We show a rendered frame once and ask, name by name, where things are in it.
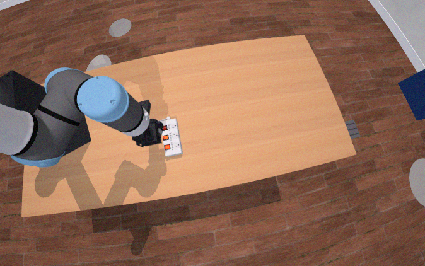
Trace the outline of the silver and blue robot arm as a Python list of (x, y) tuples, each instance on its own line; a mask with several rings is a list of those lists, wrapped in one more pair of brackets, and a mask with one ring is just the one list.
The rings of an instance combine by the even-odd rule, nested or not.
[(128, 136), (148, 128), (149, 100), (137, 102), (108, 76), (62, 67), (46, 77), (44, 87), (46, 96), (32, 114), (8, 107), (9, 89), (0, 83), (0, 153), (21, 164), (56, 165), (84, 116)]

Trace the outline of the white power strip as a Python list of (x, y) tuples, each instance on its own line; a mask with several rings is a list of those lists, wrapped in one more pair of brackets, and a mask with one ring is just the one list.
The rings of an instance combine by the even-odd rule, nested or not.
[[(160, 120), (163, 123), (163, 144), (165, 148), (165, 156), (175, 156), (183, 154), (178, 122), (176, 119), (167, 117)], [(174, 155), (173, 155), (174, 154)]]

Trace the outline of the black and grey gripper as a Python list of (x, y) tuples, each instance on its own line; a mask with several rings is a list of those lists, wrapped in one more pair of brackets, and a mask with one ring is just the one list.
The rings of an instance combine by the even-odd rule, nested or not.
[[(162, 144), (161, 135), (163, 133), (163, 123), (160, 121), (156, 121), (156, 119), (150, 119), (148, 126), (149, 127), (141, 135), (132, 137), (132, 140), (136, 141), (137, 146), (144, 147), (144, 146), (151, 146), (151, 145), (160, 144), (160, 143)], [(157, 131), (158, 131), (158, 134), (157, 134)], [(138, 139), (140, 139), (141, 141)]]

